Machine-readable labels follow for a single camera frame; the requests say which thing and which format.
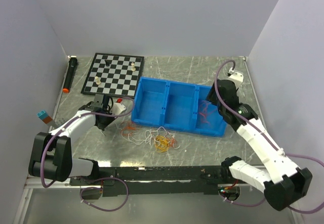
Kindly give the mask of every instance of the chess piece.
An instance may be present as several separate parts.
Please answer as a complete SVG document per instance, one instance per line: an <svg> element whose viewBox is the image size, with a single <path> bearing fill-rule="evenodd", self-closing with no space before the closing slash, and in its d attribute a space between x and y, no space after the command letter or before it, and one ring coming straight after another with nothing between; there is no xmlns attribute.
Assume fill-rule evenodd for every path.
<svg viewBox="0 0 324 224"><path fill-rule="evenodd" d="M135 63L134 63L134 62L132 62L132 63L131 63L131 65L132 65L132 71L136 71L136 68L135 68Z"/></svg>
<svg viewBox="0 0 324 224"><path fill-rule="evenodd" d="M106 66L110 66L111 61L109 61L109 60L105 60L105 63L106 63Z"/></svg>
<svg viewBox="0 0 324 224"><path fill-rule="evenodd" d="M95 76L95 81L96 81L96 85L100 85L101 81L97 76Z"/></svg>

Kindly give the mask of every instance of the black marker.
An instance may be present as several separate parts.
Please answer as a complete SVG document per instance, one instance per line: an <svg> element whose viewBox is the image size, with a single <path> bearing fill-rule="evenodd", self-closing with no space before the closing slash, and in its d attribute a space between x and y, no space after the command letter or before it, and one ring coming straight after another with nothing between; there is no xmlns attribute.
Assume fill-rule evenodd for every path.
<svg viewBox="0 0 324 224"><path fill-rule="evenodd" d="M63 92L66 94L68 92L70 92L70 88L72 85L72 81L73 81L73 77L74 77L76 68L77 68L77 59L75 57L72 57L69 61L69 68L67 69L65 82L63 85Z"/></svg>

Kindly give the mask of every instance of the wire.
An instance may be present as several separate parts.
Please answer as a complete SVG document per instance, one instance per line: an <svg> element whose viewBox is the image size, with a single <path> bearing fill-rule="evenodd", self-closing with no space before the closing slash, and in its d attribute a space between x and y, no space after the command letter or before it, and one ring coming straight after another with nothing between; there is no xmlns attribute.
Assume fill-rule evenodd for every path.
<svg viewBox="0 0 324 224"><path fill-rule="evenodd" d="M70 119L66 125L64 126L65 128L69 127L73 122L75 122L77 119L79 119L80 117L84 117L84 116L87 116L87 115L99 115L99 116L105 116L105 117L123 117L123 116L126 116L126 115L129 115L134 107L135 107L135 102L133 99L131 98L128 98L128 97L125 97L123 99L126 99L126 100L131 100L132 101L132 108L130 109L129 112L127 113L124 113L124 114L119 114L119 115L112 115L112 114L102 114L102 113L96 113L96 112L89 112L89 113L84 113L84 114L81 114L80 116L76 116L72 119ZM53 136L52 138L50 138L50 140L48 141L48 143L46 144L45 148L44 148L44 151L43 151L43 154L42 154L42 159L40 161L40 181L42 183L42 186L44 188L48 188L50 187L53 183L55 183L55 180L51 181L48 185L45 183L45 178L44 178L44 165L45 165L45 158L46 158L46 153L49 149L49 147L51 146L51 144L53 143L53 140L60 135L60 133L62 133L65 129L62 128L60 129L59 131L57 131Z"/></svg>
<svg viewBox="0 0 324 224"><path fill-rule="evenodd" d="M93 181L90 181L90 182L93 183L93 182L103 181L103 180L117 180L117 181L123 183L123 185L125 185L125 187L126 187L126 198L125 198L124 202L119 207L117 207L115 209L103 209L101 207L98 207L96 205L93 205L93 204L89 203L84 198L82 198L82 193L84 191L86 191L86 190L101 190L101 188L98 188L98 187L87 187L87 188L81 190L80 191L80 199L81 199L81 202L83 202L83 203L85 203L85 204L87 204L87 205L89 205L89 206L91 206L93 208L96 208L97 210L102 210L102 211L106 211L106 212L112 212L112 211L116 211L116 210L121 209L126 204L126 202L128 200L128 196L129 196L129 189L128 189L127 184L125 183L125 181L123 181L123 180L121 180L119 178L116 178L116 177L103 177L103 178L99 178L97 180L93 180Z"/></svg>
<svg viewBox="0 0 324 224"><path fill-rule="evenodd" d="M121 129L120 134L122 136L132 136L133 135L132 131L138 129L133 126L134 123L132 121L123 121L121 124L123 124L124 122L126 122L126 126L123 129Z"/></svg>
<svg viewBox="0 0 324 224"><path fill-rule="evenodd" d="M235 180L235 182L233 183L232 186L226 187L225 189L226 189L226 190L230 190L230 189L232 189L235 185L237 185L237 183L238 183L238 180Z"/></svg>
<svg viewBox="0 0 324 224"><path fill-rule="evenodd" d="M260 202L258 202L258 203L256 203L256 204L252 204L252 205L250 205L250 204L242 204L242 203L238 203L238 202L230 201L230 200L228 200L226 197L222 196L221 194L220 194L219 196L223 199L223 201L225 201L225 202L227 202L227 203L231 203L231 204L233 204L233 205L244 206L244 207L257 207L257 206L259 206L259 205L262 205L262 204L264 203L264 201L265 201L265 198L263 198Z"/></svg>
<svg viewBox="0 0 324 224"><path fill-rule="evenodd" d="M221 69L228 63L232 62L233 63L233 67L232 69L234 70L235 69L235 61L234 60L227 60L225 62L222 63L222 65L218 68L217 72L216 72L216 76L215 76L215 81L214 81L214 86L215 86L215 92L216 92L216 95L217 95L217 98L219 100L219 102L229 111L231 112L232 114L234 114L235 116L237 116L238 118L240 118L241 120L244 120L247 124L249 124L250 126L252 126L257 132L259 132L263 137L264 139L275 149L275 150L278 150L278 148L272 143L272 141L267 137L267 135L265 133L263 133L259 128L257 128L253 123L251 123L248 119L246 119L245 117L241 116L240 114L238 114L237 112L235 112L234 110L232 110L224 101L223 99L221 98L220 94L219 94L219 91L218 91L218 87L217 87L217 78L218 78L218 75L221 71ZM289 156L289 157L297 157L297 158L303 158L303 159L308 159L308 160L311 160L311 161L314 161L314 162L317 162L318 164L320 164L322 167L324 167L324 163L314 157L309 157L309 156L305 156L305 155L298 155L298 154L292 154L292 153L286 153L286 156ZM249 205L248 207L254 207L254 206L258 206L258 205L261 205L262 203L264 202L261 201L255 205ZM241 203L234 203L233 204L235 205L240 205L240 206L246 206L244 204L241 204ZM288 206L288 208L290 210L293 210L295 212L298 212L298 213L301 213L301 214L313 214L313 213L316 213L320 210L322 210L324 208L324 202L322 202L318 207L312 209L312 210L297 210L293 207L290 207Z"/></svg>
<svg viewBox="0 0 324 224"><path fill-rule="evenodd" d="M174 144L176 142L177 141L174 139L173 136L171 136L171 138L169 138L169 137L163 137L163 136L157 135L154 138L154 145L155 145L156 151L159 153L166 152L170 147L174 148Z"/></svg>
<svg viewBox="0 0 324 224"><path fill-rule="evenodd" d="M121 137L123 137L126 141L128 142L132 142L134 143L135 145L141 145L142 143L147 143L147 144L150 144L151 146L151 142L152 140L154 140L154 144L155 144L155 136L153 134L153 132L157 132L157 135L159 135L158 131L162 128L164 129L164 131L166 132L165 134L165 137L166 139L169 141L169 146L170 147L173 147L174 149L179 149L180 148L180 145L178 147L175 147L175 144L176 144L176 140L174 139L174 134L171 134L170 132L168 132L164 127L159 127L157 130L146 130L145 133L144 133L144 136L145 136L145 139L143 140L138 140L138 139L135 139L132 135L132 132L131 133L128 133L128 134L123 134L125 127L123 129L119 128L116 124L116 127L117 129L120 129L120 135Z"/></svg>
<svg viewBox="0 0 324 224"><path fill-rule="evenodd" d="M215 113L218 110L217 107L214 106L215 109L212 110L211 112L208 112L209 105L211 105L211 104L212 104L211 102L208 102L206 100L202 100L201 104L199 105L199 108L198 108L198 114L199 114L199 117L200 117L200 122L208 124L209 126L211 126L211 124L207 120L207 117L210 116L211 114Z"/></svg>

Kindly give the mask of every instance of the chessboard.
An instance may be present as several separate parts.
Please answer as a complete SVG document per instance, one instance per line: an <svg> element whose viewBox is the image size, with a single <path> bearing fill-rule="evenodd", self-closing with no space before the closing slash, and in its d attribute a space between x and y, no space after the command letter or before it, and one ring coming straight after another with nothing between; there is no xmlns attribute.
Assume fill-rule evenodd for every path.
<svg viewBox="0 0 324 224"><path fill-rule="evenodd" d="M141 56L96 53L81 93L133 98L143 66L144 57Z"/></svg>

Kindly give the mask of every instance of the white chess piece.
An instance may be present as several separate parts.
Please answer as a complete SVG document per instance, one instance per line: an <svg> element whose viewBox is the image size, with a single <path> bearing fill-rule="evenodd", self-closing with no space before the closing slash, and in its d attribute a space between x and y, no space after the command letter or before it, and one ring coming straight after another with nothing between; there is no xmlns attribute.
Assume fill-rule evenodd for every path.
<svg viewBox="0 0 324 224"><path fill-rule="evenodd" d="M134 63L134 62L132 62L132 63L131 63L131 65L132 65L132 71L136 71L136 68L135 68L135 63Z"/></svg>
<svg viewBox="0 0 324 224"><path fill-rule="evenodd" d="M96 81L96 85L100 85L101 81L97 76L95 76L95 81Z"/></svg>

